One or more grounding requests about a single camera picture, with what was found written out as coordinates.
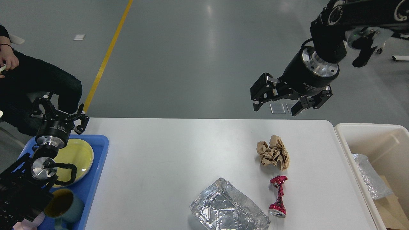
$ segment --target plate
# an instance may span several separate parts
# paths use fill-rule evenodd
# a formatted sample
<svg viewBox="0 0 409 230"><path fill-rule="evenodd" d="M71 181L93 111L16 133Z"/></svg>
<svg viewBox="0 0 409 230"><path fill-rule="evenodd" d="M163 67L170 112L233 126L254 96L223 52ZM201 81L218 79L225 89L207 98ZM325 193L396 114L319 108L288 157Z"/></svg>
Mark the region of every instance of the plate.
<svg viewBox="0 0 409 230"><path fill-rule="evenodd" d="M75 181L82 179L90 170L94 160L94 151L90 144L81 139L69 139L67 146L58 151L58 155L54 158L56 163L70 163L77 167L77 175ZM57 169L58 180L69 181L71 178L70 169ZM54 185L54 188L64 187L63 185Z"/></svg>

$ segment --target person's leg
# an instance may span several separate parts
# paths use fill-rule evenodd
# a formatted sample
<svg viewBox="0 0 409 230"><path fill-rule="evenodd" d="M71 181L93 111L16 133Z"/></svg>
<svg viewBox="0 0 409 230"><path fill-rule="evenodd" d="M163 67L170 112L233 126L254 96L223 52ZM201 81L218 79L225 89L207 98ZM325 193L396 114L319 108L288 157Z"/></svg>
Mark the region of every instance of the person's leg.
<svg viewBox="0 0 409 230"><path fill-rule="evenodd" d="M21 89L0 79L1 120L16 127L19 132L34 137L41 125L41 119L30 117L32 103Z"/></svg>
<svg viewBox="0 0 409 230"><path fill-rule="evenodd" d="M20 65L7 73L27 92L46 91L58 95L58 109L66 113L77 111L82 96L81 81L66 71L40 59L26 56L18 51L14 54Z"/></svg>

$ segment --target blue tray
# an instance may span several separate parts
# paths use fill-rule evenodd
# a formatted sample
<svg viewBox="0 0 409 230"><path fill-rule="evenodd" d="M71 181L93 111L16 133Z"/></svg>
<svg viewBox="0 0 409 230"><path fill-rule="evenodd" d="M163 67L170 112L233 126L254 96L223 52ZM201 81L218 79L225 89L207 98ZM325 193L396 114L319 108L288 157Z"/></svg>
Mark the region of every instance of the blue tray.
<svg viewBox="0 0 409 230"><path fill-rule="evenodd" d="M108 152L109 141L103 135L70 135L70 139L71 138L82 139L88 142L94 151L94 161L92 162L91 170L75 184L66 187L71 189L85 204L81 220L72 225L72 230L83 230L87 223L92 200L94 199L97 190L99 177L101 176L102 167ZM32 156L33 151L31 148L35 143L34 138L30 139L19 157L23 156L25 153L29 153L30 156ZM57 189L59 188L52 188L50 189L50 192ZM54 219L45 217L43 223L37 229L54 230Z"/></svg>

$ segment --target green mug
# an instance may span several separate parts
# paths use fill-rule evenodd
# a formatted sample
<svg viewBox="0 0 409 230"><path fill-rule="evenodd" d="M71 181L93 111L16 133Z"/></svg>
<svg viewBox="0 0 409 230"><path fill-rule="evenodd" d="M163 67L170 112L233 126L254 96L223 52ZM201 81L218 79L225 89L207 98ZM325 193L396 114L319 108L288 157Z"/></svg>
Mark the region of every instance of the green mug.
<svg viewBox="0 0 409 230"><path fill-rule="evenodd" d="M55 230L68 230L63 223L75 223L81 219L84 202L70 189L59 189L53 192L54 198L45 207L46 216L55 219Z"/></svg>

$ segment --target gray floor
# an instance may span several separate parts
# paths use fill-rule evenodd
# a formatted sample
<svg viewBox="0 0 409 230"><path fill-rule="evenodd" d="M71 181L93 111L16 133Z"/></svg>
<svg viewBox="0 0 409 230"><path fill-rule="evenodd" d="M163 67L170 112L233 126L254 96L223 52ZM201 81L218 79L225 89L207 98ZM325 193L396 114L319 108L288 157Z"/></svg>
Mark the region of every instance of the gray floor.
<svg viewBox="0 0 409 230"><path fill-rule="evenodd" d="M321 109L296 117L273 115L267 105L253 111L250 86L264 72L281 76L301 43L310 38L309 24L326 3L134 1L88 115L323 119L333 125L362 122L409 128L409 62L391 60L392 55L409 55L409 42L396 38L388 39L384 52L364 68L352 66L358 52L348 49L341 74L331 84L334 96ZM16 49L77 76L83 82L84 101L126 4L13 2L1 7L0 23L26 39ZM75 34L86 38L74 42ZM0 170L9 163L3 159L15 159L21 151L9 143L0 142Z"/></svg>

